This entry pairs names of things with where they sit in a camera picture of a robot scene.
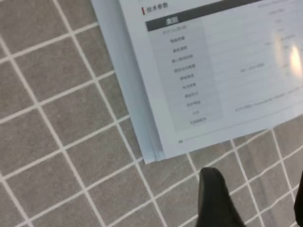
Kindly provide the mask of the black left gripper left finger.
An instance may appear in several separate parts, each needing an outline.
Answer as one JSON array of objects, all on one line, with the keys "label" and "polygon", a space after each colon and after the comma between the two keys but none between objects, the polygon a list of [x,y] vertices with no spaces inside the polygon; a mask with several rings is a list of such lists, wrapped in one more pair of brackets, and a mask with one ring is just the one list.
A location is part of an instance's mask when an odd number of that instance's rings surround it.
[{"label": "black left gripper left finger", "polygon": [[197,227],[244,227],[229,195],[225,179],[217,168],[199,173]]}]

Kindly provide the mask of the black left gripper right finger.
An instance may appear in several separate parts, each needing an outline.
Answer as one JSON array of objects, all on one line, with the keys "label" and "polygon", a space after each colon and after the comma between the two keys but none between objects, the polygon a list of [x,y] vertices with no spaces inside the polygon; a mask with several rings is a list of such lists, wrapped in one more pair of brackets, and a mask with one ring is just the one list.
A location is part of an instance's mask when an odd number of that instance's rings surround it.
[{"label": "black left gripper right finger", "polygon": [[294,203],[295,221],[298,226],[303,227],[303,175],[301,175],[297,195]]}]

